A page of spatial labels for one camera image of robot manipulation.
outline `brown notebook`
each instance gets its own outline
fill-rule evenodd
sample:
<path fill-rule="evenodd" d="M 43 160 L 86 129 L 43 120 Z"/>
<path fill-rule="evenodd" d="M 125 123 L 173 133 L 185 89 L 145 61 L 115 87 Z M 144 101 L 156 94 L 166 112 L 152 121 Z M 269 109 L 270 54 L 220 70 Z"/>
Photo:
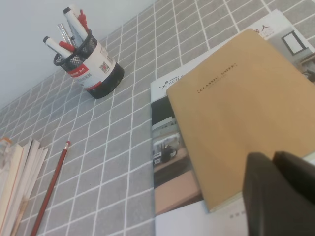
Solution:
<path fill-rule="evenodd" d="M 240 196 L 249 152 L 315 150 L 315 87 L 252 30 L 167 90 L 208 210 Z"/>

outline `grid pattern tablecloth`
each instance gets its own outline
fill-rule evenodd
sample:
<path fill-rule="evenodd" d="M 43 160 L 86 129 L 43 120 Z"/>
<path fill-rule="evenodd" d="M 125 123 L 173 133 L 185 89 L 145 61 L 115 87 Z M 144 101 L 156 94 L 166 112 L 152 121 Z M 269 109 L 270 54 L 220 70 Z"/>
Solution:
<path fill-rule="evenodd" d="M 311 0 L 159 0 L 101 43 L 125 69 L 99 100 L 58 71 L 0 111 L 0 136 L 49 148 L 18 235 L 28 236 L 70 139 L 45 236 L 153 236 L 150 82 L 279 9 L 315 46 Z"/>

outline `pencil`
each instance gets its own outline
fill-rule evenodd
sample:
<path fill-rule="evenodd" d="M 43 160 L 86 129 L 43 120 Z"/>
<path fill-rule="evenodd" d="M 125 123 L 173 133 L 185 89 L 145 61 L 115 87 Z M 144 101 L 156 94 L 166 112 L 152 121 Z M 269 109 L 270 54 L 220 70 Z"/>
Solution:
<path fill-rule="evenodd" d="M 49 184 L 49 187 L 48 187 L 48 190 L 46 192 L 46 195 L 45 195 L 45 198 L 44 198 L 44 201 L 40 207 L 40 210 L 39 210 L 39 213 L 37 215 L 37 218 L 36 218 L 36 221 L 34 223 L 34 226 L 33 226 L 33 229 L 31 231 L 31 236 L 36 236 L 37 234 L 37 231 L 39 229 L 39 226 L 40 226 L 40 223 L 41 223 L 41 220 L 43 218 L 43 215 L 45 213 L 45 210 L 46 210 L 46 207 L 48 205 L 48 202 L 49 202 L 49 199 L 51 197 L 51 194 L 54 190 L 54 187 L 55 187 L 55 184 L 56 184 L 56 181 L 57 181 L 57 178 L 59 176 L 59 172 L 60 172 L 60 169 L 61 169 L 61 166 L 63 165 L 63 161 L 64 161 L 64 158 L 65 158 L 65 155 L 67 153 L 67 150 L 69 148 L 69 145 L 70 145 L 70 141 L 67 141 L 65 143 L 65 147 L 63 149 L 63 151 L 61 152 L 61 155 L 60 155 L 60 158 L 59 158 L 59 161 L 58 161 L 58 164 L 57 164 L 57 167 L 55 169 L 55 173 L 54 173 L 54 176 L 52 177 L 51 181 L 50 181 L 50 184 Z"/>

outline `pen holder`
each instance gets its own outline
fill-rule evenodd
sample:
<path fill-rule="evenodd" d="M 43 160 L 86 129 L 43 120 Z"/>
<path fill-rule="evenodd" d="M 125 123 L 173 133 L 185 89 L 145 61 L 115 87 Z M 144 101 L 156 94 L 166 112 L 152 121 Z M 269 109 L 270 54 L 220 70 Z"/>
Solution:
<path fill-rule="evenodd" d="M 94 98 L 108 95 L 120 83 L 124 69 L 108 56 L 104 47 L 88 30 L 84 42 L 67 58 L 56 54 L 54 64 L 61 66 Z"/>

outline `white wall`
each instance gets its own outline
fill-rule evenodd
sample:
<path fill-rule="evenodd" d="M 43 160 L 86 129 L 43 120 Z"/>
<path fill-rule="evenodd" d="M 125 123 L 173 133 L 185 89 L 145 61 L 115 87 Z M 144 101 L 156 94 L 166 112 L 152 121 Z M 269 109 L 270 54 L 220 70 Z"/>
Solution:
<path fill-rule="evenodd" d="M 68 5 L 84 10 L 89 28 L 101 40 L 154 1 L 4 0 L 0 7 L 0 108 L 60 68 L 53 65 L 54 53 L 43 38 L 62 40 L 57 24 L 67 26 L 62 10 Z"/>

